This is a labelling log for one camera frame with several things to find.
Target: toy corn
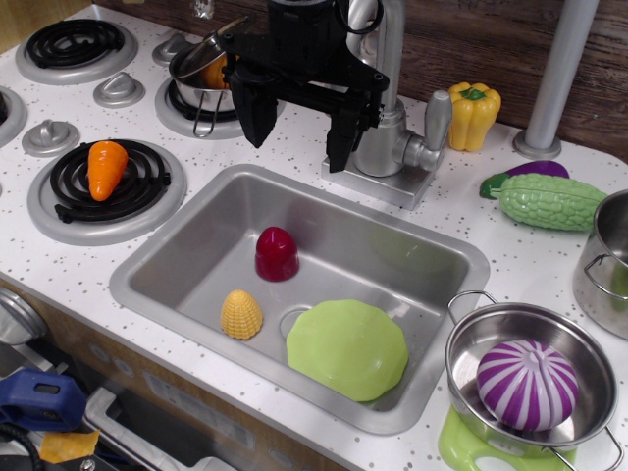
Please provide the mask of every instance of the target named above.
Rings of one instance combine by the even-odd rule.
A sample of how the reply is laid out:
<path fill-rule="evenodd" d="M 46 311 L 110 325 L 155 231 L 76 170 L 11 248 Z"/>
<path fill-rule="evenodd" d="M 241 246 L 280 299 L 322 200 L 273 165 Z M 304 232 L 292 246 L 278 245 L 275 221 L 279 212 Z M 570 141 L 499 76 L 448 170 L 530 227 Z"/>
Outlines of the toy corn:
<path fill-rule="evenodd" d="M 263 322 L 264 315 L 253 296 L 242 289 L 229 293 L 220 318 L 225 334 L 234 339 L 248 340 L 259 332 Z"/>

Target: green plastic plate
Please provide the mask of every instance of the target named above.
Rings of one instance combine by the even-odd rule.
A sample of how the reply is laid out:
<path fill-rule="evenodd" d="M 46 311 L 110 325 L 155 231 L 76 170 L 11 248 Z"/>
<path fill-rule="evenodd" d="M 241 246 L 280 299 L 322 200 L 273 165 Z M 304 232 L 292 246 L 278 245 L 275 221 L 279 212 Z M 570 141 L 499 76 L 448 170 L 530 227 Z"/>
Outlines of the green plastic plate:
<path fill-rule="evenodd" d="M 408 362 L 401 328 L 383 310 L 353 299 L 305 311 L 287 346 L 291 368 L 360 402 L 393 388 Z"/>

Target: toy carrot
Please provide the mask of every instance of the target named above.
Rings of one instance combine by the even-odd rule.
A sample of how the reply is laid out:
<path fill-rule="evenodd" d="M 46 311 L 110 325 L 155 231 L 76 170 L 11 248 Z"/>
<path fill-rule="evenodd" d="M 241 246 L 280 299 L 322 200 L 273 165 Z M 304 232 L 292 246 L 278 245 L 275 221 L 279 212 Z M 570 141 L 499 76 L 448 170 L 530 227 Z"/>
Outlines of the toy carrot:
<path fill-rule="evenodd" d="M 117 142 L 101 140 L 89 149 L 87 159 L 87 178 L 89 193 L 96 201 L 104 201 L 114 192 L 122 179 L 129 154 Z"/>

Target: black cable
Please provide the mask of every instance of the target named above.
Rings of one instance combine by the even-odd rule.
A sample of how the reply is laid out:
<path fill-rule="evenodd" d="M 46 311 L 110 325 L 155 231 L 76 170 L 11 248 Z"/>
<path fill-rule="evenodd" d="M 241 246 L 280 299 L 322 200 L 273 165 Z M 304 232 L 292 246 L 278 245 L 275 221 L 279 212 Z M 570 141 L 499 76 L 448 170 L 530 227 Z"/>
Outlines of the black cable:
<path fill-rule="evenodd" d="M 0 424 L 0 435 L 15 440 L 26 448 L 30 461 L 32 461 L 32 471 L 44 471 L 43 461 L 39 458 L 39 452 L 25 433 L 12 425 Z"/>
<path fill-rule="evenodd" d="M 353 29 L 351 26 L 349 26 L 349 21 L 346 18 L 344 11 L 342 10 L 342 5 L 340 4 L 340 1 L 336 2 L 336 12 L 338 13 L 340 24 L 347 32 L 350 32 L 352 34 L 364 35 L 373 32 L 382 22 L 382 19 L 384 18 L 384 3 L 383 0 L 377 0 L 377 13 L 375 14 L 375 20 L 373 20 L 370 25 L 364 27 L 363 29 Z"/>

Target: purple eggplant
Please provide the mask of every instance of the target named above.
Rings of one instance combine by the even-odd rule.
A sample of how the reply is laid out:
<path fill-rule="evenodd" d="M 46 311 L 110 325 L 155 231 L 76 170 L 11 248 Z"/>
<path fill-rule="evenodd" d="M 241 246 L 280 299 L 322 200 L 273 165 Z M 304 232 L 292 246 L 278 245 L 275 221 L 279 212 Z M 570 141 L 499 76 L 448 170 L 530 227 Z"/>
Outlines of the purple eggplant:
<path fill-rule="evenodd" d="M 491 196 L 491 190 L 495 188 L 501 188 L 504 181 L 510 177 L 524 174 L 541 174 L 549 175 L 551 177 L 563 177 L 569 178 L 569 172 L 562 165 L 552 160 L 538 160 L 535 162 L 528 162 L 527 164 L 519 165 L 510 170 L 507 170 L 501 174 L 494 174 L 488 177 L 480 185 L 480 196 L 487 199 L 495 199 Z"/>

